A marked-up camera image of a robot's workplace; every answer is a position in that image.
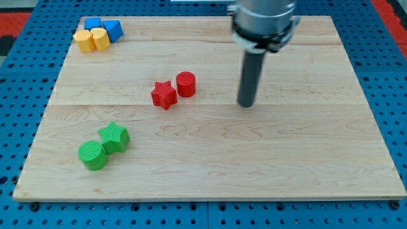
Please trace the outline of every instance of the blue table surface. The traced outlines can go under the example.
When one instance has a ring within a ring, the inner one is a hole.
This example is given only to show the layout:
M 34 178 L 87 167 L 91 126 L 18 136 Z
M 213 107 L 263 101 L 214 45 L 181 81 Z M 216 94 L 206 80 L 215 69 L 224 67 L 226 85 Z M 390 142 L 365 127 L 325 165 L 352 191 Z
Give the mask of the blue table surface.
M 405 185 L 407 62 L 374 7 L 368 0 L 299 0 L 296 14 L 332 17 Z M 40 0 L 0 69 L 0 228 L 407 228 L 405 200 L 40 203 L 38 209 L 35 204 L 14 201 L 14 181 L 64 63 L 72 33 L 79 19 L 87 15 L 219 16 L 226 15 L 226 5 Z

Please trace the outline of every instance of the yellow block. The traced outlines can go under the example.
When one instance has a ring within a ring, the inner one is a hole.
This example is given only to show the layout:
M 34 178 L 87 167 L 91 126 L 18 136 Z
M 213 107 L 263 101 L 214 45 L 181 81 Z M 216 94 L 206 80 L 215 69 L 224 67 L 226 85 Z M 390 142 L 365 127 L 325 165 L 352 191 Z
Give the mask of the yellow block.
M 107 35 L 107 31 L 103 28 L 93 28 L 90 30 L 93 34 L 93 40 L 95 41 L 96 48 L 99 51 L 107 50 L 110 47 L 110 39 Z
M 81 53 L 90 53 L 95 50 L 96 45 L 92 34 L 88 30 L 78 31 L 74 34 L 74 39 L 78 44 Z

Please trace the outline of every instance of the wood grain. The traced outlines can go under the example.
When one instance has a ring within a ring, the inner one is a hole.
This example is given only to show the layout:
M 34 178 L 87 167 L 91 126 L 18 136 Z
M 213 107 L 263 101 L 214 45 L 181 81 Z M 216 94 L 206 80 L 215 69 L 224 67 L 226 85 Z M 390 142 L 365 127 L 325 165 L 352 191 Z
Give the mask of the wood grain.
M 266 57 L 255 106 L 236 105 L 242 49 L 227 17 L 119 17 L 105 52 L 76 44 L 14 191 L 30 202 L 378 200 L 406 196 L 329 17 L 303 17 Z M 168 111 L 154 81 L 193 71 L 197 94 Z M 126 153 L 87 171 L 79 145 L 110 121 Z

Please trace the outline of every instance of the blue cube block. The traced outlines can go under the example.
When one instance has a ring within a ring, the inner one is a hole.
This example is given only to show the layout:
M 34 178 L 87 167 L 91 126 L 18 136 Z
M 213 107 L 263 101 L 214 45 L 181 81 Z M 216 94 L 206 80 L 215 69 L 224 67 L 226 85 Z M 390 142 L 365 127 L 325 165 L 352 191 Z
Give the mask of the blue cube block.
M 100 18 L 87 18 L 85 19 L 85 29 L 91 30 L 93 28 L 102 28 L 102 20 Z
M 116 42 L 123 35 L 123 30 L 121 29 L 119 20 L 106 20 L 102 23 L 105 30 L 107 30 L 107 35 L 109 35 L 110 42 Z

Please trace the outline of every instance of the green block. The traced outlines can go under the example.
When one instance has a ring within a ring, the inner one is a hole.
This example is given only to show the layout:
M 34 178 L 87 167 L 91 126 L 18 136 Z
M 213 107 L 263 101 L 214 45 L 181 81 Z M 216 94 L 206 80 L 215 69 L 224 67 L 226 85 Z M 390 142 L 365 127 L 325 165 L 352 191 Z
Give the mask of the green block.
M 107 163 L 107 154 L 97 141 L 87 141 L 78 150 L 78 157 L 88 170 L 102 169 Z
M 127 129 L 111 122 L 107 127 L 98 130 L 102 138 L 102 145 L 107 154 L 126 151 L 126 144 L 130 140 Z

